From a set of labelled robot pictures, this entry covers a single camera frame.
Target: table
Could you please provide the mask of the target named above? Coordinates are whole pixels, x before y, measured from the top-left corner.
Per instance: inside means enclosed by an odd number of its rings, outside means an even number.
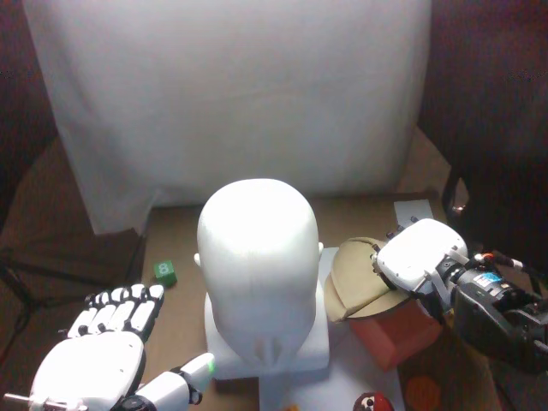
[[[424,198],[430,200],[433,216],[444,221],[435,194],[316,199],[310,203],[318,221],[319,239],[326,247],[338,247],[355,236],[384,239],[386,233],[397,226],[393,202]],[[194,264],[200,208],[157,209],[148,224],[143,282],[152,284],[153,265],[170,259],[178,283],[166,291],[164,305],[146,345],[144,382],[206,351],[206,288]],[[398,372],[404,393],[406,383],[413,376],[428,375],[434,379],[442,392],[439,409],[500,409],[487,359],[449,329],[445,329],[431,347],[401,364]],[[204,395],[200,410],[258,410],[258,386],[256,378],[214,382]]]

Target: robotic arm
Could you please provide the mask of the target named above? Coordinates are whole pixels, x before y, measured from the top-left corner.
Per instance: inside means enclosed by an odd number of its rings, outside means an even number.
[[[519,261],[477,254],[450,227],[424,219],[399,229],[373,259],[380,275],[419,299],[437,320],[453,311],[454,330],[484,355],[525,372],[548,370],[548,301],[503,279],[495,263]]]
[[[135,284],[86,298],[66,339],[45,357],[29,397],[6,394],[31,411],[172,411],[201,402],[215,371],[212,354],[139,387],[144,343],[164,302],[160,285]]]

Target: white backdrop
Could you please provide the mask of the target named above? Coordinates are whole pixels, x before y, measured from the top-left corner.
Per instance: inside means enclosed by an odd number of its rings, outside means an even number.
[[[304,194],[397,182],[420,106],[430,0],[26,0],[97,233],[228,182]]]

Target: green dice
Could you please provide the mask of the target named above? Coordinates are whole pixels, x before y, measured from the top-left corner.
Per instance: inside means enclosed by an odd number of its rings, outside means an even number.
[[[154,275],[156,276],[156,281],[166,288],[171,287],[177,282],[177,276],[170,260],[156,263],[154,265]]]

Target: tan hat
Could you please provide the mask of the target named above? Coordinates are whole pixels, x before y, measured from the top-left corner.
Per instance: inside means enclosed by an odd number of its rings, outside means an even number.
[[[339,247],[324,287],[325,310],[331,321],[371,317],[408,300],[402,291],[391,290],[374,271],[371,256],[375,244],[384,246],[379,240],[358,237]]]

